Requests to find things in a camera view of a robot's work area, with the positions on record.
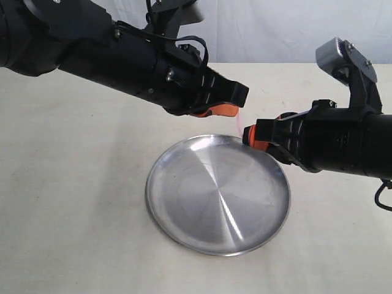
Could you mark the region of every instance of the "white table surface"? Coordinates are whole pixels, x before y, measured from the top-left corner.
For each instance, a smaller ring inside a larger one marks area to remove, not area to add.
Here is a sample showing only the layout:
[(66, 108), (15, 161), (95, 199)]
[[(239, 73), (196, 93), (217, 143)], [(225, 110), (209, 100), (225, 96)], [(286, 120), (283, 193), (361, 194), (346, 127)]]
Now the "white table surface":
[[(243, 125), (349, 91), (314, 64), (213, 64), (251, 88)], [(376, 66), (392, 113), (392, 66)], [(210, 257), (164, 236), (146, 177), (171, 145), (238, 135), (235, 119), (174, 117), (55, 72), (0, 70), (0, 293), (391, 293), (392, 213), (376, 179), (284, 167), (292, 208), (281, 232), (239, 257)]]

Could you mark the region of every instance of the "metal plate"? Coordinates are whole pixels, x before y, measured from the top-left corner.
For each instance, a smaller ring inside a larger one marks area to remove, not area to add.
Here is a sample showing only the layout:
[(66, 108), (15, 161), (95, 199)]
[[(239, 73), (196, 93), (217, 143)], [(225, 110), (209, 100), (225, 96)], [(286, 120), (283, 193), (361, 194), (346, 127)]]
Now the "metal plate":
[(290, 209), (284, 172), (267, 153), (225, 135), (191, 138), (156, 162), (146, 202), (161, 229), (209, 255), (252, 251), (282, 227)]

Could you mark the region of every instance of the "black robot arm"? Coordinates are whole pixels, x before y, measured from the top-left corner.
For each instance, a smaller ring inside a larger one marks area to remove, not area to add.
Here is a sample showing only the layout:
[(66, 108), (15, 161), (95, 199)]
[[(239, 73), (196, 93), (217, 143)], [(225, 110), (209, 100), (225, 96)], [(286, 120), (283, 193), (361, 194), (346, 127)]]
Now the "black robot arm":
[(322, 170), (380, 178), (392, 189), (392, 115), (382, 103), (371, 62), (348, 41), (335, 38), (316, 51), (318, 66), (350, 88), (348, 108), (332, 100), (314, 101), (304, 113), (259, 119), (244, 131), (243, 142), (307, 172)]
[[(200, 20), (195, 2), (148, 5), (148, 25), (137, 29), (90, 0), (0, 0), (0, 66), (32, 77), (60, 69), (173, 115), (235, 115), (249, 89), (207, 66), (202, 39), (177, 39), (181, 25)], [(200, 42), (203, 57), (179, 40)]]

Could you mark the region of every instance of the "stainless steel plate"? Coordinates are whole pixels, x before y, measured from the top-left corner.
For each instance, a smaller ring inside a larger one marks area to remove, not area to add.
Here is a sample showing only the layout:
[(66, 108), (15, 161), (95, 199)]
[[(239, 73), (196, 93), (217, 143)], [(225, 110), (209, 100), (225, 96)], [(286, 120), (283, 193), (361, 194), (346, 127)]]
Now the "stainless steel plate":
[(156, 162), (147, 206), (171, 238), (204, 254), (254, 250), (282, 227), (290, 209), (284, 172), (268, 154), (225, 135), (191, 138)]

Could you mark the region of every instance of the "white wall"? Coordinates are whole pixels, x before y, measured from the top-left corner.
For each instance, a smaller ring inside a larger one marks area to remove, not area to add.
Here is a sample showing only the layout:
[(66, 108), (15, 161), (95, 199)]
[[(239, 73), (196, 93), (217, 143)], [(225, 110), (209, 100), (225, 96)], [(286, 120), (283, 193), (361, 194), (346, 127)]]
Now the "white wall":
[[(181, 35), (204, 38), (214, 62), (314, 62), (315, 49), (336, 36), (374, 63), (392, 62), (392, 1), (198, 1), (205, 21), (182, 28)], [(115, 20), (145, 26), (145, 0), (94, 2)]]

